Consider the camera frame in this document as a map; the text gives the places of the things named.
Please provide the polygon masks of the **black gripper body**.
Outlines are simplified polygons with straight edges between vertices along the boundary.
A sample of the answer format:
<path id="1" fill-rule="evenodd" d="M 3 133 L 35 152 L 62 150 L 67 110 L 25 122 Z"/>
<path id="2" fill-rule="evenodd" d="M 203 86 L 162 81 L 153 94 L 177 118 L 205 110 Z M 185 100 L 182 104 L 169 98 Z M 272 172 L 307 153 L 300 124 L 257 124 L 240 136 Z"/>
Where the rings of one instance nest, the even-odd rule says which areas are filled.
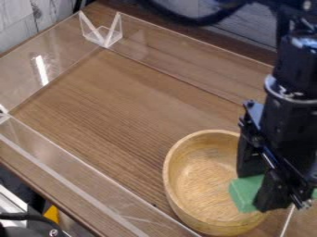
<path id="1" fill-rule="evenodd" d="M 264 103 L 248 100 L 240 120 L 241 137 L 260 149 L 269 169 L 289 181 L 303 207 L 317 189 L 317 102 L 268 94 Z"/>

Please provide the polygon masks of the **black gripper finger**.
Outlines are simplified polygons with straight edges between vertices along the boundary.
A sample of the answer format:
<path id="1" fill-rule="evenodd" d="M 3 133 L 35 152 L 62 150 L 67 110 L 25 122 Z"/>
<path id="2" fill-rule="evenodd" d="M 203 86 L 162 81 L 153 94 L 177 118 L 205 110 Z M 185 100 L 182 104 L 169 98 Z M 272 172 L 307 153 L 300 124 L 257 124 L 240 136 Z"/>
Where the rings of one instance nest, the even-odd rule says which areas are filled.
<path id="1" fill-rule="evenodd" d="M 239 141 L 237 174 L 240 178 L 259 176 L 265 172 L 261 151 L 241 137 Z"/>
<path id="2" fill-rule="evenodd" d="M 288 208 L 291 205 L 303 207 L 300 199 L 292 192 L 289 181 L 275 169 L 269 169 L 264 175 L 253 204 L 263 213 Z"/>

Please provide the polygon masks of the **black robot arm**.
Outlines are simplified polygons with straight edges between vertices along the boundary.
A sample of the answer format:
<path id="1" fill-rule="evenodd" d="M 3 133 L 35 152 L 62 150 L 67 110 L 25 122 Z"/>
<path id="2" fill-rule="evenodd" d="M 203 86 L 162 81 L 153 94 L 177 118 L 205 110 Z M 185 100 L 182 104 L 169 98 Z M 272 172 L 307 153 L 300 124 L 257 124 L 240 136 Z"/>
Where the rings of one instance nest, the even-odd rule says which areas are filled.
<path id="1" fill-rule="evenodd" d="M 317 0 L 257 0 L 276 8 L 277 59 L 263 103 L 240 119 L 237 173 L 261 176 L 257 211 L 311 206 L 317 190 Z"/>

